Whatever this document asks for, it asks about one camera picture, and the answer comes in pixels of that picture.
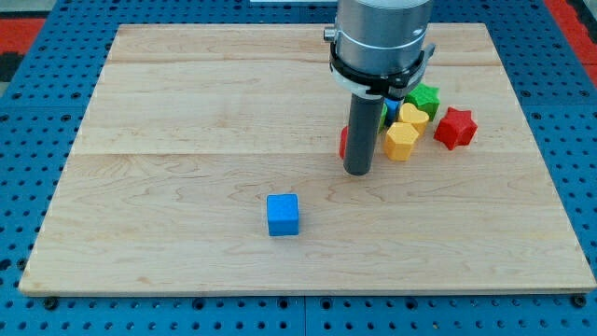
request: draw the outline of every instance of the wooden board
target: wooden board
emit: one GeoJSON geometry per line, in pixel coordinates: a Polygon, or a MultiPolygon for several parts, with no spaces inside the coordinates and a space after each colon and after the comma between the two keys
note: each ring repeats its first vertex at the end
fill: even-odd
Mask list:
{"type": "Polygon", "coordinates": [[[21,279],[32,296],[583,292],[595,280],[483,25],[431,25],[434,125],[344,173],[319,25],[123,25],[21,279]],[[448,105],[470,147],[433,140],[448,105]],[[296,192],[300,235],[265,198],[296,192]]]}

